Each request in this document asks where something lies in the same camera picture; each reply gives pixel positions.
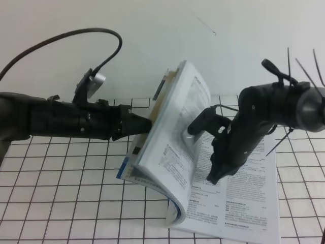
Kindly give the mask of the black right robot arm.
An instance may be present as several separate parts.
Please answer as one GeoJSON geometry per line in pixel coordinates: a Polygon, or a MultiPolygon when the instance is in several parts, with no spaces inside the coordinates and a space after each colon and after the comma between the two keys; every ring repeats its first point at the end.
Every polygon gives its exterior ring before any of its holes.
{"type": "Polygon", "coordinates": [[[232,120],[216,120],[215,126],[224,130],[212,142],[212,166],[207,176],[212,184],[236,174],[274,125],[324,130],[324,88],[311,87],[308,82],[250,86],[240,92],[238,106],[232,120]]]}

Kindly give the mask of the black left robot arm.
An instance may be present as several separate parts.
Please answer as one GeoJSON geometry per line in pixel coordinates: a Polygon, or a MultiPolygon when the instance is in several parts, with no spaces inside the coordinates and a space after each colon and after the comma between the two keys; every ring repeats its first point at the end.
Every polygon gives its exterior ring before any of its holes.
{"type": "Polygon", "coordinates": [[[132,113],[130,105],[111,106],[106,100],[95,103],[60,102],[17,93],[1,93],[1,159],[12,141],[30,136],[88,138],[116,141],[147,134],[152,122],[132,113]]]}

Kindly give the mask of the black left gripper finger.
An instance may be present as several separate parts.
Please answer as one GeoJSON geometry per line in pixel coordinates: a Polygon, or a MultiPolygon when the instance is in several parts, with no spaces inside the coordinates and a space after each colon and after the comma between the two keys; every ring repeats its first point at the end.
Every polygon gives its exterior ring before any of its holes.
{"type": "Polygon", "coordinates": [[[152,128],[150,119],[131,113],[121,120],[119,126],[119,138],[126,136],[147,134],[152,128]]]}

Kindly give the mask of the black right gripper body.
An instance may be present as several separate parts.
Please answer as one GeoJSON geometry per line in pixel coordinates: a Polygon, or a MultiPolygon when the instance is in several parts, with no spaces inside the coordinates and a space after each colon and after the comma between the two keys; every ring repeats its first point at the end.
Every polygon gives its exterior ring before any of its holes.
{"type": "Polygon", "coordinates": [[[269,122],[238,112],[228,128],[230,130],[213,143],[212,163],[228,162],[240,168],[268,133],[269,122]]]}

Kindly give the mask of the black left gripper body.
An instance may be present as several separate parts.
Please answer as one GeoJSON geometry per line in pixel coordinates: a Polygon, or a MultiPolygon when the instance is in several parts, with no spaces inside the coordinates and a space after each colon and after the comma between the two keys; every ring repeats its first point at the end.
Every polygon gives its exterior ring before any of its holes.
{"type": "Polygon", "coordinates": [[[99,99],[79,107],[81,115],[72,136],[76,138],[116,141],[127,136],[126,121],[131,118],[129,104],[112,106],[109,101],[99,99]]]}

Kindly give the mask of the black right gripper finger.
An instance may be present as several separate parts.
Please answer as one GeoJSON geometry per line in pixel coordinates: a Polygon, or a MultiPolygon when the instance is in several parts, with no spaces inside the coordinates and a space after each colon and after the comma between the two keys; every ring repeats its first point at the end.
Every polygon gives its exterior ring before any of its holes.
{"type": "Polygon", "coordinates": [[[206,180],[216,185],[225,176],[236,174],[238,169],[239,166],[232,165],[228,162],[213,162],[206,180]]]}

